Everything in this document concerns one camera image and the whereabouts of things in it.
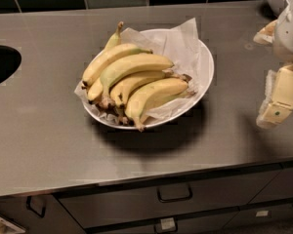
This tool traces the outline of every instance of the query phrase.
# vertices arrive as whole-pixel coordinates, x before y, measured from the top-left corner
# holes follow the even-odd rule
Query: gray countertop
[[[253,43],[272,19],[262,1],[0,15],[0,45],[21,68],[0,86],[0,196],[293,159],[293,114],[256,126],[271,47]],[[177,120],[126,132],[89,116],[74,89],[120,20],[136,30],[196,18],[215,61],[201,102]]]

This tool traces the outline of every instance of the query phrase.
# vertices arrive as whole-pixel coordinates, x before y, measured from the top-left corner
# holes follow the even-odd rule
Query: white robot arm
[[[272,43],[273,53],[287,63],[277,73],[270,71],[266,83],[266,99],[257,125],[270,129],[282,123],[293,111],[293,0],[277,20],[254,37],[260,44]]]

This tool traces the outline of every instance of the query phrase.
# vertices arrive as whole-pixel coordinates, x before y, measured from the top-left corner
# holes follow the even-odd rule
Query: black oval object
[[[14,48],[0,45],[0,83],[7,80],[20,66],[21,54]]]

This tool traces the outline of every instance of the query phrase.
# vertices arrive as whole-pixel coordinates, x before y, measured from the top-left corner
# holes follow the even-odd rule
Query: yellow banana
[[[153,108],[156,108],[156,107],[159,107],[159,106],[162,106],[176,98],[187,98],[189,96],[192,96],[194,95],[194,92],[190,92],[188,90],[184,90],[183,92],[179,93],[179,94],[176,94],[176,95],[172,95],[172,96],[166,96],[166,95],[163,95],[163,96],[159,96],[159,97],[156,97],[155,99],[153,100],[150,100],[146,103],[146,106],[144,108],[144,112],[140,118],[140,121],[141,123],[144,123],[147,118],[149,117],[147,115],[147,111],[148,110],[151,110]]]
[[[161,55],[141,54],[118,59],[109,65],[100,76],[104,87],[102,107],[107,109],[109,105],[115,104],[109,96],[109,88],[123,77],[140,71],[160,71],[173,65],[171,60]]]
[[[148,83],[137,89],[130,97],[125,109],[126,116],[133,120],[136,128],[142,132],[145,125],[141,117],[145,111],[147,103],[158,97],[169,97],[182,93],[188,88],[188,83],[178,78],[167,78]]]
[[[115,33],[113,33],[109,37],[109,39],[108,39],[108,41],[107,41],[107,43],[105,45],[104,51],[110,50],[111,48],[113,48],[113,47],[121,44],[120,30],[123,27],[123,25],[124,25],[124,22],[123,21],[120,21],[117,24],[116,31],[115,31]]]
[[[104,90],[104,87],[101,84],[100,77],[91,85],[89,91],[87,92],[87,99],[89,103],[93,103],[96,98],[98,98]]]
[[[100,77],[101,72],[111,63],[118,59],[139,54],[152,53],[150,49],[142,49],[135,44],[120,44],[114,48],[102,52],[101,55],[94,58],[82,75],[82,82],[85,86],[90,87]]]
[[[140,86],[163,79],[166,73],[163,71],[141,71],[126,76],[118,82],[110,91],[110,97],[117,107],[127,104],[131,92]]]

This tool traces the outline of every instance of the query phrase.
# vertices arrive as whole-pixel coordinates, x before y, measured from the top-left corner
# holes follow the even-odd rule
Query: floor
[[[211,231],[206,234],[293,234],[293,219],[222,231]]]

